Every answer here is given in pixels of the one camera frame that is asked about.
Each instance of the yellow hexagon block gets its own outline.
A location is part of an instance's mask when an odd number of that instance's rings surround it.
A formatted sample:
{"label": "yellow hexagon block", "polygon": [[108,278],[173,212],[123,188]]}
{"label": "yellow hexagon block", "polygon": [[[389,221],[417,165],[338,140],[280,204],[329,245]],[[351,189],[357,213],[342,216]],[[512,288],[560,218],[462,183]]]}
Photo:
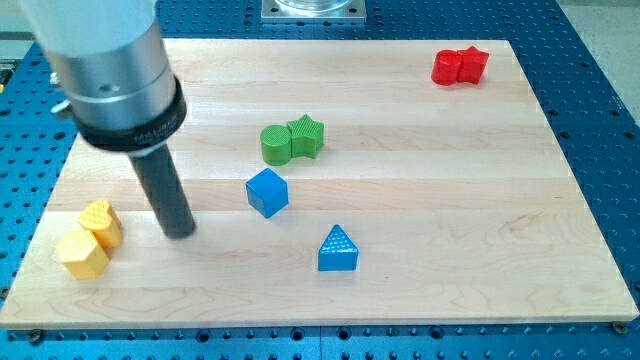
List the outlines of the yellow hexagon block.
{"label": "yellow hexagon block", "polygon": [[78,280],[98,277],[109,264],[109,257],[89,230],[67,233],[56,246],[56,254]]}
{"label": "yellow hexagon block", "polygon": [[108,200],[101,199],[87,206],[78,222],[83,229],[93,232],[103,248],[112,248],[122,242],[120,219]]}

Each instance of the yellow heart block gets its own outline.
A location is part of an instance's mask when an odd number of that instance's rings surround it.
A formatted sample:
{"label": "yellow heart block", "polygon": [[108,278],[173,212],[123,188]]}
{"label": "yellow heart block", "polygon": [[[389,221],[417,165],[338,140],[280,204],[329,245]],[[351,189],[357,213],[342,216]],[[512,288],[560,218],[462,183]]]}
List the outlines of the yellow heart block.
{"label": "yellow heart block", "polygon": [[93,232],[103,248],[112,248],[122,242],[120,219],[108,200],[101,199],[87,206],[78,222],[83,229]]}
{"label": "yellow heart block", "polygon": [[100,276],[109,264],[109,257],[89,230],[67,233],[56,245],[56,254],[60,262],[78,280]]}

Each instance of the wood grain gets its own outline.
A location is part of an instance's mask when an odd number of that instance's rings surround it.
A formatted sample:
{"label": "wood grain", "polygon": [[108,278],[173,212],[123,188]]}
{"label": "wood grain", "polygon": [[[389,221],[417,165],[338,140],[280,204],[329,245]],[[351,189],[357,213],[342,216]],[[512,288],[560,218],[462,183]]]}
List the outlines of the wood grain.
{"label": "wood grain", "polygon": [[[479,86],[429,80],[476,44]],[[502,41],[170,40],[189,104],[170,140],[196,234],[165,239],[123,155],[78,139],[0,313],[2,326],[172,328],[627,321],[638,315],[519,64]],[[244,182],[260,130],[325,123],[316,160],[275,170],[270,220]],[[79,212],[111,200],[125,240],[76,281],[54,256]],[[319,273],[333,224],[355,272]]]}

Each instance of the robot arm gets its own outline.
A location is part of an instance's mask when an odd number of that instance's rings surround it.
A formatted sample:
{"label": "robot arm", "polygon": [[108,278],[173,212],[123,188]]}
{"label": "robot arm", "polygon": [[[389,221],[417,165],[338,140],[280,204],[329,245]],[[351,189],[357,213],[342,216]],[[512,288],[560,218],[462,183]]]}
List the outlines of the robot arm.
{"label": "robot arm", "polygon": [[21,0],[90,144],[129,155],[164,233],[190,235],[193,216],[165,144],[186,104],[153,0]]}

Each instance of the red block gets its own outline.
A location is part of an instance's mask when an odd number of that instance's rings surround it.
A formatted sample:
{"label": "red block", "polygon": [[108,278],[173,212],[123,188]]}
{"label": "red block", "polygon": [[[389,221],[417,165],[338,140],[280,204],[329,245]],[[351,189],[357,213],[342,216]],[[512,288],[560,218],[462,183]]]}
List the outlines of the red block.
{"label": "red block", "polygon": [[431,80],[439,85],[452,85],[458,81],[462,55],[454,50],[442,50],[436,54]]}
{"label": "red block", "polygon": [[475,46],[467,50],[458,50],[462,56],[462,64],[458,73],[458,82],[470,82],[478,84],[484,68],[489,60],[489,53],[478,50]]}

